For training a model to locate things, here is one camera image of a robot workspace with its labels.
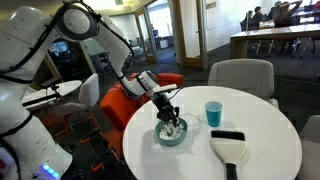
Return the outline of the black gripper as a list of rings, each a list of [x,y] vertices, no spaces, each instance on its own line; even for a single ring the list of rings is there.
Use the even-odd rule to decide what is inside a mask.
[[[157,117],[166,122],[169,125],[171,120],[174,122],[174,126],[179,125],[179,107],[174,107],[166,95],[156,95],[153,99],[154,105],[158,109]]]

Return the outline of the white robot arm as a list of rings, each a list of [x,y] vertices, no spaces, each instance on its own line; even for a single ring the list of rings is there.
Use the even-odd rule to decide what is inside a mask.
[[[123,65],[132,48],[125,35],[105,14],[83,0],[63,3],[55,14],[38,8],[17,8],[0,29],[0,143],[1,180],[59,180],[73,157],[57,144],[41,120],[22,103],[44,57],[52,53],[57,66],[73,68],[73,55],[59,43],[94,40],[107,54],[109,64],[127,96],[146,94],[162,121],[176,123],[179,111],[148,71],[129,79]]]

